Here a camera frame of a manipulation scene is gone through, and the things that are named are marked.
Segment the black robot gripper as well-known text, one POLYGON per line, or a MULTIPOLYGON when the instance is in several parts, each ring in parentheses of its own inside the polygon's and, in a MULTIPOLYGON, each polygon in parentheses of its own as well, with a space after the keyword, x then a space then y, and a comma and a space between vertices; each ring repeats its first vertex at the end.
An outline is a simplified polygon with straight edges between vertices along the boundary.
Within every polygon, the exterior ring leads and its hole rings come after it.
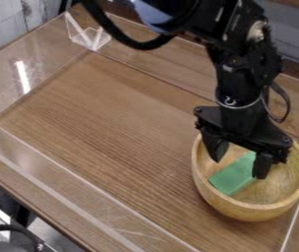
POLYGON ((257 153, 252 169, 255 179, 265 179, 272 163, 287 162, 292 139, 259 107, 239 111, 221 106, 197 106, 192 113, 195 128, 215 162, 223 159, 229 143, 257 153))

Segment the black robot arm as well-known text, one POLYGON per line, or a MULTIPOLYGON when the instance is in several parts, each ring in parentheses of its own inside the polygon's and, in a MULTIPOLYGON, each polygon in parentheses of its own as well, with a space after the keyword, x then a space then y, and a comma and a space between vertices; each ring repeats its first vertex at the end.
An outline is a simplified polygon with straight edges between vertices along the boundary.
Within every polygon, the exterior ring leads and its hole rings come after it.
POLYGON ((203 40, 215 67, 216 104, 193 109, 195 128, 215 161, 235 144, 255 152, 252 177, 265 178, 287 161, 292 140, 276 127, 285 117, 268 108, 268 93, 284 90, 275 82, 281 57, 261 6, 255 0, 133 0, 133 5, 153 32, 188 32, 203 40))

